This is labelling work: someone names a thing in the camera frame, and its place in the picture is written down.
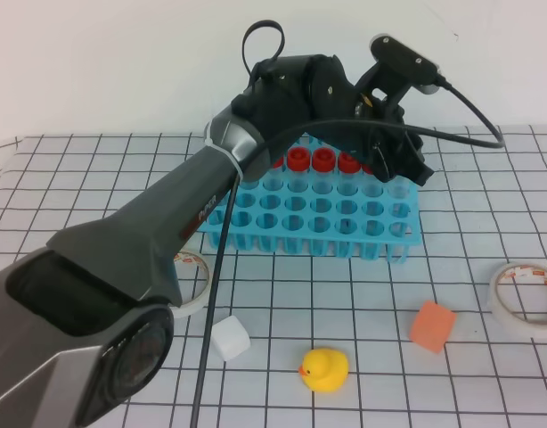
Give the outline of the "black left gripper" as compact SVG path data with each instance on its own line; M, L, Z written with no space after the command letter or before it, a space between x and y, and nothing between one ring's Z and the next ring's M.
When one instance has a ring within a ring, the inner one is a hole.
M355 118L403 125L404 108L399 103L410 88L408 83L363 85ZM372 173L382 183L401 176L416 185L425 185L433 175L421 152L422 139L412 131L377 125L339 125L336 134L331 135L331 145L349 154L371 154Z

